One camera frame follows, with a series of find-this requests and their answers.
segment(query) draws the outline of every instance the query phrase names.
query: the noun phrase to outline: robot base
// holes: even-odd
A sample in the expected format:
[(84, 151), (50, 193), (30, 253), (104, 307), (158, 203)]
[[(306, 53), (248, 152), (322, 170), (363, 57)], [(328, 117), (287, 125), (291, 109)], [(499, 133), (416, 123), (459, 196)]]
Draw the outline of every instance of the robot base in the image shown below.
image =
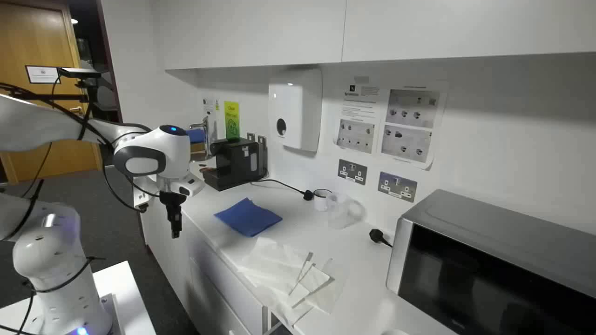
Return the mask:
[[(105, 311), (110, 314), (112, 318), (112, 327), (110, 331), (105, 335), (122, 335), (123, 332), (120, 329), (120, 324), (118, 322), (118, 313), (116, 311), (116, 298), (110, 293), (100, 298), (101, 303), (104, 305)], [(40, 315), (38, 317), (29, 318), (27, 324), (25, 325), (24, 331), (32, 334), (39, 334), (39, 335), (46, 335), (44, 332), (44, 316)], [(85, 331), (79, 331), (80, 328), (74, 329), (73, 331), (66, 333), (64, 335), (87, 335)]]

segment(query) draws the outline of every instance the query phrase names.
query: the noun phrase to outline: floor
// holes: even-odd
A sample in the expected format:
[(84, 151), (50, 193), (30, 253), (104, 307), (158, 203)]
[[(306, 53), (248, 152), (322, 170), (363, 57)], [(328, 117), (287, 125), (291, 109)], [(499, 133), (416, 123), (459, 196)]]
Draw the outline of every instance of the floor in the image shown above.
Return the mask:
[[(107, 175), (118, 195), (132, 198), (130, 185), (117, 170), (108, 168)], [(28, 186), (24, 182), (5, 188), (7, 194), (20, 195)], [(198, 334), (157, 261), (147, 252), (137, 214), (113, 198), (101, 172), (47, 178), (39, 199), (67, 203), (79, 212), (86, 255), (107, 258), (91, 264), (94, 272), (128, 260), (158, 335)], [(13, 243), (0, 243), (0, 306), (28, 297), (21, 285), (23, 277), (14, 270), (12, 249)]]

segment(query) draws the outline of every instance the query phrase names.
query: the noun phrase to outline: drawer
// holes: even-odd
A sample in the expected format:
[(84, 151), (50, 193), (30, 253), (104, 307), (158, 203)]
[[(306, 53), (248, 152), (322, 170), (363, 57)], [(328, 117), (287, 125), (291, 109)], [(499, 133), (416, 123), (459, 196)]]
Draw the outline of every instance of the drawer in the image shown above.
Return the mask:
[(189, 257), (195, 260), (201, 272), (207, 275), (249, 332), (252, 335), (263, 334), (266, 330), (266, 308), (205, 242), (202, 232), (194, 224), (191, 225), (185, 231)]
[(251, 335), (213, 283), (201, 272), (194, 259), (189, 258), (188, 261), (193, 278), (189, 314), (198, 332)]

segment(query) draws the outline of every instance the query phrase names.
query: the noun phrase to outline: electrical outlet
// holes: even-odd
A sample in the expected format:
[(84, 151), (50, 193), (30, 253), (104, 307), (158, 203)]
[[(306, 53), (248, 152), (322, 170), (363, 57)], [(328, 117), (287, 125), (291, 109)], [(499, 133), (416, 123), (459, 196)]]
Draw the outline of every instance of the electrical outlet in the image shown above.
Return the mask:
[(431, 136), (430, 131), (385, 125), (381, 152), (424, 163)]
[(413, 180), (392, 175), (387, 172), (381, 172), (380, 176), (378, 177), (379, 192), (409, 201), (411, 203), (414, 202), (417, 186), (418, 183)]
[(392, 89), (385, 122), (432, 128), (437, 114), (439, 92)]
[(364, 165), (340, 159), (339, 167), (337, 168), (337, 175), (349, 181), (353, 181), (361, 185), (366, 185), (367, 170), (368, 168)]
[(337, 133), (337, 145), (365, 153), (373, 152), (374, 125), (350, 120), (341, 120)]

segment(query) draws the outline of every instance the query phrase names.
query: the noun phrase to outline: white countertop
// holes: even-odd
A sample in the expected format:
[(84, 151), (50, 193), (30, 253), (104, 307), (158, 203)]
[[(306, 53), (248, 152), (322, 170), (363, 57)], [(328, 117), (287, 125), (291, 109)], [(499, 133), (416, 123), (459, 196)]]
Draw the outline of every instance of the white countertop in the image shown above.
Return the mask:
[[(196, 164), (191, 165), (191, 171), (201, 176)], [(221, 192), (207, 185), (182, 205), (182, 211), (253, 293), (254, 287), (238, 273), (238, 265), (252, 250), (256, 237), (244, 237), (213, 216), (245, 197), (283, 218), (258, 236), (313, 252), (317, 264), (333, 258), (348, 269), (348, 279), (333, 313), (327, 315), (313, 308), (296, 323), (295, 333), (362, 335), (398, 329), (410, 335), (455, 335), (386, 288), (391, 249), (370, 240), (371, 225), (328, 228), (327, 213), (315, 211), (312, 201), (304, 201), (301, 194), (273, 182), (244, 184)]]
[[(100, 297), (110, 293), (115, 296), (118, 323), (123, 334), (155, 335), (153, 324), (128, 262), (118, 263), (98, 271), (93, 274), (93, 279)], [(28, 305), (29, 298), (0, 309), (0, 324), (18, 329), (23, 322)], [(34, 318), (41, 312), (41, 304), (35, 296), (29, 318)], [(2, 334), (14, 335), (12, 332), (0, 329), (0, 335)]]

